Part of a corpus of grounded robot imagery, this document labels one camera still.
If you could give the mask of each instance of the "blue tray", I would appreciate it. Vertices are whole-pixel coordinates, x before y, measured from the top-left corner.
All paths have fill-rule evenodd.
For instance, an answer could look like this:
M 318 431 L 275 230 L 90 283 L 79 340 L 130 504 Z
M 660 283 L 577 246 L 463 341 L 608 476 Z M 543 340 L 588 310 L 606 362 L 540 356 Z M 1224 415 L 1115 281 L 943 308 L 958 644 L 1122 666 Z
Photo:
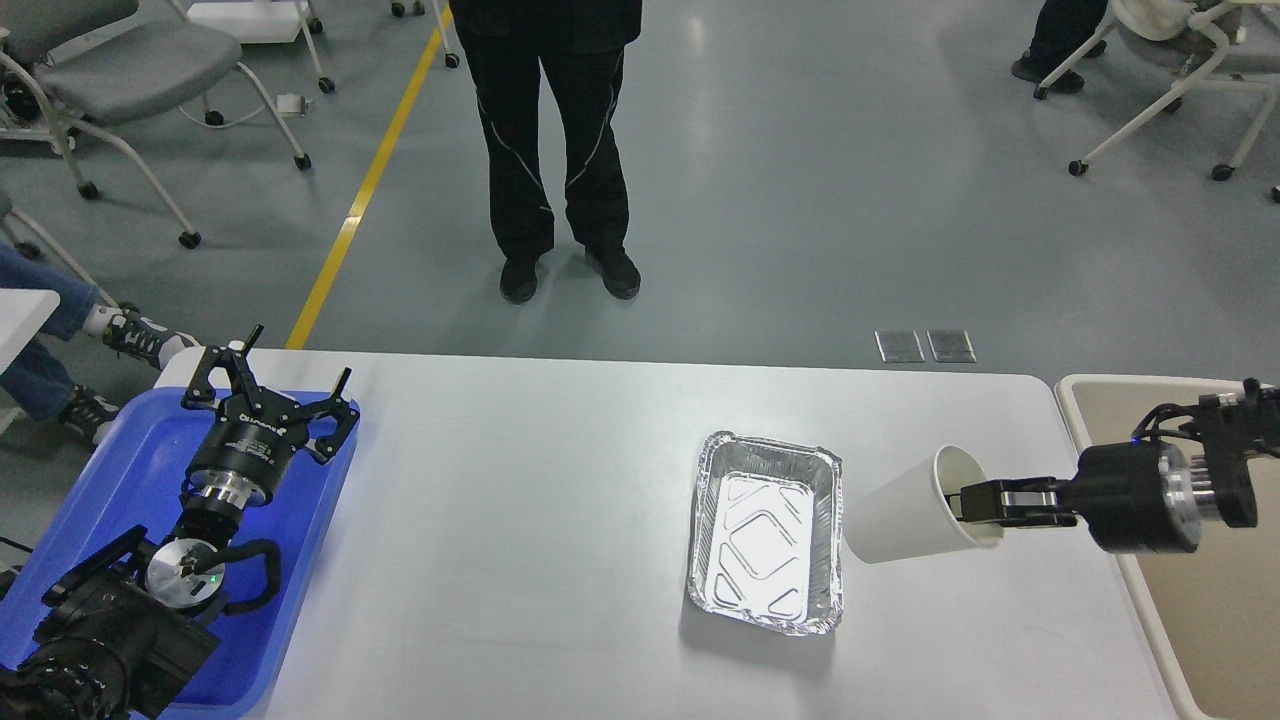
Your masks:
M 147 539 L 160 542 L 182 512 L 178 491 L 212 413 L 183 410 L 183 388 L 159 388 L 133 398 L 120 411 L 105 442 L 93 454 L 44 539 L 0 602 L 0 662 L 13 667 L 36 650 L 31 639 L 49 614 L 40 597 L 77 562 L 120 533 L 142 524 Z M 324 393 L 289 393 L 307 404 Z M 312 423 L 312 434 L 334 430 L 330 418 Z M 275 500 L 244 512 L 233 544 L 270 538 L 280 546 L 280 592 L 265 607 L 220 616 L 209 626 L 221 639 L 163 720 L 233 720 L 252 708 L 275 680 L 298 618 L 320 541 L 342 492 L 356 450 L 356 432 L 325 465 L 298 452 Z M 256 596 L 262 562 L 244 562 L 227 573 L 232 600 Z

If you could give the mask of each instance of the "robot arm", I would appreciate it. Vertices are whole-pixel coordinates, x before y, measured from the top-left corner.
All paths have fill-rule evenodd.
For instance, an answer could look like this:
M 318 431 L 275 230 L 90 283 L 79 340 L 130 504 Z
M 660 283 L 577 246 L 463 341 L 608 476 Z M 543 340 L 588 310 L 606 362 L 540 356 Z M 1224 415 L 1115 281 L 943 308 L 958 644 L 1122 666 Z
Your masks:
M 1248 461 L 1280 457 L 1280 388 L 1244 380 L 1244 392 L 1206 395 L 1196 405 L 1160 405 L 1124 443 L 1080 454 L 1071 479 L 989 480 L 948 496 L 965 523 L 1006 528 L 1071 527 L 1084 518 L 1108 552 L 1194 552 L 1206 520 L 1258 524 Z M 1162 423 L 1183 419 L 1176 429 Z M 1203 446 L 1188 461 L 1162 438 Z
M 266 505 L 298 450 L 320 464 L 337 455 L 358 420 L 342 398 L 351 370 L 329 397 L 301 405 L 257 384 L 246 356 L 257 325 L 234 347 L 205 351 L 183 406 L 215 420 L 187 466 L 182 514 L 159 544 L 137 525 L 67 573 L 41 602 L 50 607 L 35 632 L 38 644 L 15 670 L 0 666 L 0 720 L 155 719 L 178 697 L 219 639 L 207 630 L 219 615 L 266 605 L 280 585 L 280 550 L 268 538 L 232 546 L 246 507 Z M 215 369 L 230 380 L 219 398 Z M 311 437 L 310 423 L 333 418 L 337 429 Z M 232 602 L 227 565 L 262 556 L 266 588 Z

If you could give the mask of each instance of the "foil container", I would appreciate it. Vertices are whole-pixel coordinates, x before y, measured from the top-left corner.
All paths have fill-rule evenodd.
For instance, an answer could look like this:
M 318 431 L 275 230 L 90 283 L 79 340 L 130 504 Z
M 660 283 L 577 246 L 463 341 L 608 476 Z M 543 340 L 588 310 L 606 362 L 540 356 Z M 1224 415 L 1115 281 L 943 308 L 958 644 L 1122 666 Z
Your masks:
M 787 635 L 829 633 L 844 612 L 841 514 L 831 452 L 710 436 L 698 462 L 689 597 Z

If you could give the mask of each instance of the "gray floor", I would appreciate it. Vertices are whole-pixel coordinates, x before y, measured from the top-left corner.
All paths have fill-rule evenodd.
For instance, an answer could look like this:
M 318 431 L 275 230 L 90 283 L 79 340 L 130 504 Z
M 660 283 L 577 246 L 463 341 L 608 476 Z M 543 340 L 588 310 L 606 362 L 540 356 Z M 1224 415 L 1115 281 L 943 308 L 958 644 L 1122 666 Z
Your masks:
M 198 250 L 97 143 L 78 150 L 97 202 L 35 147 L 0 149 L 5 184 L 119 299 L 211 342 L 262 323 L 262 345 L 283 346 L 433 28 L 378 1 L 319 8 L 334 95 L 315 90 L 301 41 L 246 54 L 269 87 L 315 100 L 291 122 L 310 173 L 262 118 L 122 131 L 204 233 Z M 306 347 L 886 368 L 876 329 L 961 328 L 979 363 L 888 368 L 1280 379 L 1275 124 L 1230 182 L 1211 182 L 1249 101 L 1193 96 L 1073 178 L 1068 161 L 1169 79 L 1112 41 L 1082 68 L 1084 94 L 1033 101 L 1007 68 L 1037 10 L 646 3 L 614 126 L 644 273 L 631 302 L 604 292 L 563 222 L 538 296 L 500 299 L 471 81 L 438 55 Z M 243 83 L 218 97 L 229 117 L 252 108 Z M 549 94 L 544 110 L 556 188 Z M 154 380 L 88 340 L 58 350 L 122 401 Z M 0 437 L 0 530 L 35 542 L 87 456 L 29 421 Z

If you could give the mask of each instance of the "white table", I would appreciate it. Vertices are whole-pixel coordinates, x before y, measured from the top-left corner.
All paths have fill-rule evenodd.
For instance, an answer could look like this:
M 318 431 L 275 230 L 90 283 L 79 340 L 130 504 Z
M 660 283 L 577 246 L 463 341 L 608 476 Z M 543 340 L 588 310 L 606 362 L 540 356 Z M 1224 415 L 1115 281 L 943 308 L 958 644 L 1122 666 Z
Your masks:
M 293 42 L 310 17 L 310 5 L 307 0 L 302 0 L 301 5 L 294 5 L 292 0 L 219 0 L 192 4 L 187 17 L 233 35 L 244 44 Z
M 157 384 L 189 379 L 198 350 Z M 257 379 L 364 410 L 280 675 L 250 717 L 1167 719 L 1116 561 L 1083 528 L 869 566 L 788 638 L 685 594 L 698 451 L 820 445 L 845 502 L 943 443 L 1070 475 L 1050 388 L 1016 375 L 255 350 Z
M 0 288 L 0 372 L 56 309 L 58 293 L 51 290 Z

